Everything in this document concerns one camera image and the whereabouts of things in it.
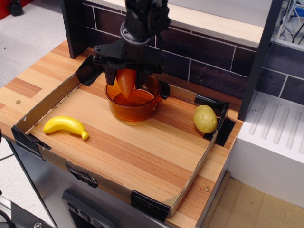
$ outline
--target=glass bowl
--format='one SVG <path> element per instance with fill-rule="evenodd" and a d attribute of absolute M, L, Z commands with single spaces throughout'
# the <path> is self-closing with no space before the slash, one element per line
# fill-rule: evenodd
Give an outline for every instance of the glass bowl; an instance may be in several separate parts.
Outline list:
<path fill-rule="evenodd" d="M 154 76 L 149 76 L 142 88 L 134 89 L 130 97 L 125 98 L 115 81 L 113 86 L 105 85 L 105 94 L 114 116 L 123 121 L 138 122 L 151 117 L 158 104 L 161 85 Z"/>

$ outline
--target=screw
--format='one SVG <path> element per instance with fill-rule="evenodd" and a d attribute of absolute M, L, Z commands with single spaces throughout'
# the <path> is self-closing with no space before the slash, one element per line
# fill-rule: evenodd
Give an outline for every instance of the screw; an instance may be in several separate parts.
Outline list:
<path fill-rule="evenodd" d="M 211 188 L 205 187 L 205 191 L 206 191 L 206 192 L 208 192 L 208 191 L 210 191 L 210 190 L 211 190 Z"/>
<path fill-rule="evenodd" d="M 41 228 L 42 227 L 42 224 L 40 222 L 37 222 L 35 225 L 34 225 L 34 228 Z"/>

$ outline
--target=toy banana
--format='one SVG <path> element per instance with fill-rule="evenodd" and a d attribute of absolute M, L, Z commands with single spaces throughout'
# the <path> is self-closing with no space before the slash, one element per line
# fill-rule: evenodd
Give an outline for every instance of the toy banana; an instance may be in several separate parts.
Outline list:
<path fill-rule="evenodd" d="M 46 125 L 44 125 L 44 133 L 52 133 L 59 130 L 67 130 L 75 134 L 81 135 L 83 140 L 86 140 L 89 137 L 89 133 L 86 132 L 83 124 L 68 116 L 57 116 L 50 119 Z"/>

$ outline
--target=tile floor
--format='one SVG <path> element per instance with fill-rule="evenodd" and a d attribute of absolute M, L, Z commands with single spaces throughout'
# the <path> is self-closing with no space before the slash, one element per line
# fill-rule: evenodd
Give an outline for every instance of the tile floor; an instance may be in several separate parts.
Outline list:
<path fill-rule="evenodd" d="M 35 0 L 23 11 L 21 16 L 9 15 L 0 20 L 0 88 L 67 38 L 60 0 Z M 52 224 L 16 158 L 5 158 L 11 154 L 10 147 L 2 139 L 2 195 Z"/>

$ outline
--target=dark brick backsplash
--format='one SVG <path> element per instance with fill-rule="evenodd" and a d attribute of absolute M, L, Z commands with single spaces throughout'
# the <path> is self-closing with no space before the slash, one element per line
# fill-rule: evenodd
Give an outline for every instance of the dark brick backsplash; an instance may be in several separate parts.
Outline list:
<path fill-rule="evenodd" d="M 85 25 L 89 28 L 95 29 L 95 18 L 93 13 L 93 7 L 83 5 L 84 16 L 85 16 Z"/>
<path fill-rule="evenodd" d="M 230 70 L 234 47 L 200 36 L 169 29 L 162 32 L 163 49 L 203 63 Z"/>
<path fill-rule="evenodd" d="M 94 8 L 96 28 L 120 36 L 120 26 L 124 22 L 124 15 Z"/>
<path fill-rule="evenodd" d="M 267 68 L 304 79 L 303 59 L 303 51 L 273 44 Z"/>
<path fill-rule="evenodd" d="M 304 80 L 289 76 L 281 98 L 304 105 Z"/>
<path fill-rule="evenodd" d="M 256 89 L 272 96 L 279 96 L 286 77 L 285 74 L 263 69 Z"/>
<path fill-rule="evenodd" d="M 255 56 L 256 52 L 237 47 L 231 71 L 249 77 Z"/>
<path fill-rule="evenodd" d="M 191 61 L 191 82 L 242 99 L 248 78 L 226 70 Z"/>
<path fill-rule="evenodd" d="M 163 72 L 188 80 L 190 60 L 165 51 L 162 54 L 166 57 Z"/>
<path fill-rule="evenodd" d="M 125 14 L 96 3 L 83 3 L 89 45 L 93 47 L 115 42 L 120 36 L 120 26 L 124 22 Z M 170 25 L 162 33 L 162 37 L 163 55 L 167 59 L 164 73 L 237 98 L 243 97 L 256 48 L 175 25 Z M 149 45 L 155 47 L 155 39 L 151 39 Z M 156 42 L 156 47 L 160 48 L 160 42 Z M 303 104 L 303 96 L 300 96 L 304 91 L 304 80 L 301 79 L 304 79 L 303 56 L 304 52 L 273 44 L 267 66 L 269 70 L 262 71 L 256 88 L 261 92 Z"/>
<path fill-rule="evenodd" d="M 92 48 L 99 44 L 110 44 L 119 39 L 119 37 L 112 36 L 110 34 L 97 31 L 91 28 L 87 28 L 88 45 Z"/>
<path fill-rule="evenodd" d="M 304 105 L 304 52 L 274 43 L 263 86 L 258 90 Z"/>

